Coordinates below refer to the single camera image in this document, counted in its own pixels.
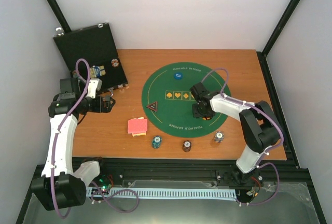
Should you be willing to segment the brown poker chip stack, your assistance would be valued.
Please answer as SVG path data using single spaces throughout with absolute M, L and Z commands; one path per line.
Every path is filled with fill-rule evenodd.
M 190 152 L 190 150 L 191 150 L 191 142 L 188 141 L 188 140 L 184 141 L 183 145 L 182 145 L 182 150 L 184 152 Z

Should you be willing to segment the blue small blind button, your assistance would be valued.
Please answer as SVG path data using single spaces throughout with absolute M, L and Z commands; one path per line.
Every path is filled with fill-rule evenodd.
M 181 73 L 181 72 L 176 72 L 176 73 L 174 74 L 174 78 L 175 78 L 176 80 L 181 80 L 181 79 L 183 78 L 183 73 Z

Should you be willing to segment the red triangular dealer button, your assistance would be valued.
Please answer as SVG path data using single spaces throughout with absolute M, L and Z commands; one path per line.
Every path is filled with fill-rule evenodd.
M 151 111 L 157 112 L 158 110 L 158 102 L 152 102 L 146 106 L 146 108 L 150 109 Z

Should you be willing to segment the teal poker chip stack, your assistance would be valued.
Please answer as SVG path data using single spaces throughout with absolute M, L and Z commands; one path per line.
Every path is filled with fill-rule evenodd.
M 159 135 L 153 137 L 151 145 L 153 149 L 158 149 L 161 146 L 162 138 Z

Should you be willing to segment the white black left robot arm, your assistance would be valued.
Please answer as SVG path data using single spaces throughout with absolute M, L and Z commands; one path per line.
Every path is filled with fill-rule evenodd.
M 83 162 L 76 171 L 72 166 L 79 115 L 109 113 L 115 105 L 112 97 L 97 95 L 101 85 L 97 78 L 87 80 L 83 89 L 77 78 L 60 80 L 60 93 L 48 108 L 51 134 L 47 159 L 41 175 L 31 184 L 32 192 L 47 211 L 83 205 L 92 181 L 102 184 L 107 180 L 108 171 L 97 160 Z

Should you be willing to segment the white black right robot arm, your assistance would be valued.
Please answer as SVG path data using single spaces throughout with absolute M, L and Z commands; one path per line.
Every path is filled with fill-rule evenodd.
M 245 148 L 236 160 L 230 173 L 231 180 L 244 184 L 245 178 L 259 168 L 259 163 L 270 150 L 283 144 L 284 136 L 270 105 L 265 101 L 250 103 L 228 96 L 225 93 L 210 92 L 197 84 L 190 88 L 196 103 L 192 106 L 195 118 L 211 119 L 216 113 L 224 114 L 240 122 Z

